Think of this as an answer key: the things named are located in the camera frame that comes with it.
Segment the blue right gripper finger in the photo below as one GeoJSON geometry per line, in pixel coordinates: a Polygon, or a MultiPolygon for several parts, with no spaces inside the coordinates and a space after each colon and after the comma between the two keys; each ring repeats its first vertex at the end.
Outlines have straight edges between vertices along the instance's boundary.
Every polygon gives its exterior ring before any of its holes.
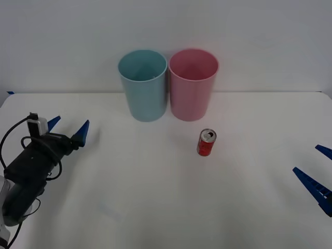
{"type": "Polygon", "coordinates": [[[315,149],[324,154],[325,156],[332,156],[332,150],[325,146],[316,145],[315,149]]]}
{"type": "Polygon", "coordinates": [[[304,173],[297,167],[293,168],[293,172],[301,181],[301,183],[305,186],[307,191],[318,202],[318,205],[325,212],[325,214],[331,217],[331,190],[308,176],[306,173],[304,173]]]}

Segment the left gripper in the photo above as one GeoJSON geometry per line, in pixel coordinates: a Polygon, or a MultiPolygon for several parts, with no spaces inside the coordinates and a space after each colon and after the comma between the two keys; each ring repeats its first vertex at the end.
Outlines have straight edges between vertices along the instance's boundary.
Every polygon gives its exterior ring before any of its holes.
{"type": "MultiPolygon", "coordinates": [[[[60,119],[60,116],[56,116],[49,120],[48,130],[52,130],[60,119]]],[[[63,170],[62,158],[85,146],[88,130],[89,120],[86,120],[71,138],[56,133],[46,133],[40,137],[23,137],[22,146],[25,140],[31,142],[4,170],[4,177],[19,185],[59,178],[63,170]]]]}

